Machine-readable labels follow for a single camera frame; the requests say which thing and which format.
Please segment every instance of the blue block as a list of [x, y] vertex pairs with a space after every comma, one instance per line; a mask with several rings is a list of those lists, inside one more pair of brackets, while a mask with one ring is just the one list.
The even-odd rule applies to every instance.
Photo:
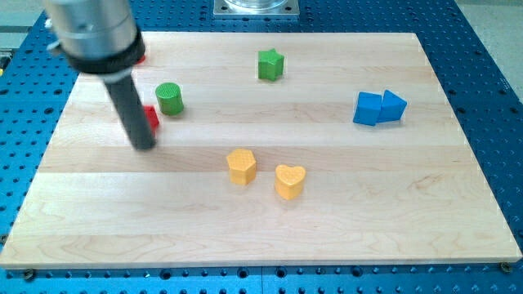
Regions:
[[400, 120], [407, 107], [407, 101], [398, 97], [391, 91], [385, 90], [383, 94], [382, 112], [379, 114], [378, 123]]
[[375, 126], [382, 109], [382, 97], [378, 94], [360, 92], [352, 122]]

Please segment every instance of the wooden board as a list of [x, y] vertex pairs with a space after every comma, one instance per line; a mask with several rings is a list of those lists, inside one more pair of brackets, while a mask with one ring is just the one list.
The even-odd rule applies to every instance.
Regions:
[[[517, 261], [521, 252], [418, 39], [410, 33], [146, 33], [146, 104], [173, 81], [186, 110], [158, 147], [127, 143], [98, 79], [78, 79], [0, 263], [19, 268]], [[256, 78], [257, 51], [286, 55]], [[352, 123], [358, 91], [408, 102]], [[257, 179], [229, 182], [252, 149]], [[286, 202], [276, 165], [302, 165]]]

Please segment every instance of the green cylinder block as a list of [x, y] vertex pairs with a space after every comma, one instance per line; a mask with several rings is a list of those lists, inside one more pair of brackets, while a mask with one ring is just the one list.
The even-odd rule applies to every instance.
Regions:
[[181, 90], [174, 82], [165, 82], [156, 87], [156, 98], [162, 114], [176, 115], [183, 111]]

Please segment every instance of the yellow heart block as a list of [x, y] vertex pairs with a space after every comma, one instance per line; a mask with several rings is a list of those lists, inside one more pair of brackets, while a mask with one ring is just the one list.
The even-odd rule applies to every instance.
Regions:
[[279, 196], [287, 200], [296, 198], [303, 191], [306, 170], [304, 167], [276, 167], [275, 189]]
[[256, 159], [251, 150], [236, 149], [227, 155], [230, 181], [247, 185], [256, 178]]

